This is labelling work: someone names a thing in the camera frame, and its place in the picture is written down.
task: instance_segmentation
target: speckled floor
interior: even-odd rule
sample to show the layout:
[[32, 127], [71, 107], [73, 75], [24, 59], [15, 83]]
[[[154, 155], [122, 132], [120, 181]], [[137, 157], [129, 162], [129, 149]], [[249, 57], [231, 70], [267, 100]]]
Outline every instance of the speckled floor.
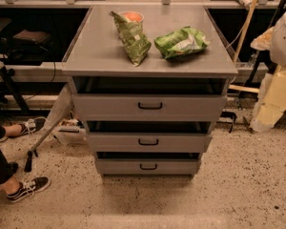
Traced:
[[38, 134], [0, 143], [8, 160], [20, 164], [20, 180], [52, 181], [48, 190], [16, 204], [0, 191], [0, 229], [286, 228], [286, 118], [253, 134], [243, 124], [252, 109], [231, 110], [237, 114], [233, 131], [229, 123], [215, 125], [192, 180], [101, 177], [86, 145], [62, 145], [52, 135], [26, 174], [26, 152]]

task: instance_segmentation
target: drawer handle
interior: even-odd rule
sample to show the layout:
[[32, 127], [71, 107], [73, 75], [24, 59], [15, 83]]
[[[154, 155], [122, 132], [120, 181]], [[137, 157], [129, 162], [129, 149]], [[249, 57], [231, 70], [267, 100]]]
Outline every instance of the drawer handle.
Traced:
[[157, 164], [155, 164], [154, 167], [143, 167], [143, 165], [140, 164], [140, 169], [144, 171], [153, 171], [153, 170], [156, 170], [156, 168], [158, 168]]
[[141, 139], [138, 139], [137, 142], [142, 146], [156, 146], [159, 144], [159, 139], [157, 139], [155, 143], [144, 143], [141, 141]]
[[161, 110], [163, 107], [163, 104], [160, 103], [159, 106], [155, 106], [155, 107], [144, 107], [140, 102], [138, 102], [137, 107], [141, 110]]

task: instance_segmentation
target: snack bag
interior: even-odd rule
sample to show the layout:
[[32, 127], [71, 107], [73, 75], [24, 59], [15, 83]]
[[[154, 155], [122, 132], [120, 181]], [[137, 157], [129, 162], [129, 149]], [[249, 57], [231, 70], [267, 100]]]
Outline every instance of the snack bag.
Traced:
[[184, 27], [154, 40], [165, 59], [203, 51], [210, 44], [206, 36], [191, 27]]
[[113, 11], [112, 16], [126, 53], [133, 64], [138, 66], [152, 45], [147, 36], [143, 33], [142, 23], [131, 21]]

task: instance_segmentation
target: cable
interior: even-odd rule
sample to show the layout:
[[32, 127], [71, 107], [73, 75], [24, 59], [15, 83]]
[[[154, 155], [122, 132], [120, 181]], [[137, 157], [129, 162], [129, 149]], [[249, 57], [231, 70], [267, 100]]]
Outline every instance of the cable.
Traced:
[[244, 27], [245, 27], [245, 23], [242, 25], [241, 29], [239, 30], [239, 33], [236, 36], [236, 38], [230, 44], [228, 44], [226, 46], [226, 49], [228, 49], [229, 47], [231, 47], [234, 44], [234, 42], [238, 39], [238, 37], [241, 35], [242, 31], [244, 30]]
[[42, 49], [42, 50], [44, 50], [44, 51], [46, 51], [46, 52], [48, 52], [48, 53], [51, 55], [51, 60], [52, 60], [53, 65], [54, 65], [54, 73], [53, 73], [53, 77], [52, 77], [52, 79], [51, 79], [51, 81], [50, 81], [50, 83], [52, 83], [53, 80], [54, 80], [55, 77], [56, 77], [56, 64], [55, 64], [54, 55], [53, 55], [49, 50], [47, 50], [45, 47], [43, 47], [43, 46], [39, 46], [39, 48]]

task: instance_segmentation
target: shoelace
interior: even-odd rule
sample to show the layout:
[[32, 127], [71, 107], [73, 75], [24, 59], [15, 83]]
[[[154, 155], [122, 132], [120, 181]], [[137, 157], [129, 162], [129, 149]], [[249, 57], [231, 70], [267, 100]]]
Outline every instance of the shoelace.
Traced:
[[31, 181], [27, 181], [23, 183], [23, 189], [26, 191], [27, 194], [33, 196], [34, 193], [34, 189], [36, 187], [36, 182], [34, 180]]
[[32, 134], [32, 133], [34, 132], [35, 127], [36, 127], [36, 125], [35, 125], [35, 120], [32, 119], [32, 118], [30, 118], [30, 119], [25, 123], [25, 126], [26, 126], [26, 128], [27, 128], [27, 130], [28, 130], [28, 134], [29, 134], [29, 135]]

